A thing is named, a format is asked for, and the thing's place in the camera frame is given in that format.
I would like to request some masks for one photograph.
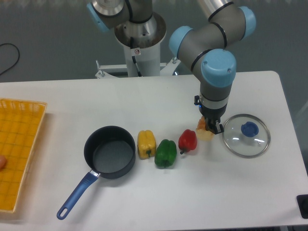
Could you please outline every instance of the saucepan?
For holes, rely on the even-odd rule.
[[[86,141],[84,156],[91,168],[57,213],[63,220],[76,202],[99,176],[116,179],[127,174],[135,164],[135,141],[124,128],[107,126],[93,132]]]

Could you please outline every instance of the orange object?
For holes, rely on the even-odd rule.
[[[46,103],[0,99],[0,212],[15,211]]]
[[[0,155],[0,170],[5,166],[6,158],[4,155]]]
[[[202,141],[211,141],[214,137],[214,134],[205,129],[205,118],[204,116],[198,122],[198,126],[196,129],[196,136],[198,139]]]

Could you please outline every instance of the black cable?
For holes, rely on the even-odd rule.
[[[8,69],[2,71],[2,72],[0,73],[0,75],[4,74],[4,73],[7,72],[8,70],[12,69],[12,68],[18,63],[19,57],[20,57],[19,49],[18,49],[14,44],[12,44],[12,43],[3,43],[3,44],[0,44],[0,47],[1,47],[1,46],[4,46],[4,45],[11,45],[11,46],[15,47],[16,50],[17,50],[17,52],[18,52],[18,58],[17,58],[16,62],[15,62],[12,66],[10,66]]]

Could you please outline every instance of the pepper stem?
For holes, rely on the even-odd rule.
[[[148,154],[149,158],[151,157],[151,150],[146,151],[145,153]]]

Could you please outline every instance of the blue joint cap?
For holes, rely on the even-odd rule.
[[[241,131],[244,136],[254,137],[259,133],[259,128],[254,122],[246,122],[241,126]]]
[[[233,54],[223,49],[214,49],[205,54],[201,72],[212,86],[224,88],[232,84],[236,75],[236,60]]]
[[[176,29],[170,37],[169,40],[169,48],[172,51],[173,55],[178,58],[178,52],[180,49],[180,45],[186,36],[186,34],[191,31],[192,28],[189,26],[181,26]]]
[[[99,18],[97,13],[95,12],[93,6],[91,3],[87,4],[87,9],[91,14],[91,18],[93,19],[93,22],[97,25],[97,27],[102,31],[102,32],[107,32],[109,28],[105,25],[105,23],[102,22],[102,20]]]
[[[245,15],[246,30],[245,30],[245,34],[243,37],[245,38],[247,36],[250,36],[255,31],[255,28],[257,26],[257,21],[256,21],[255,14],[248,7],[241,6],[239,8],[244,12],[244,15]]]

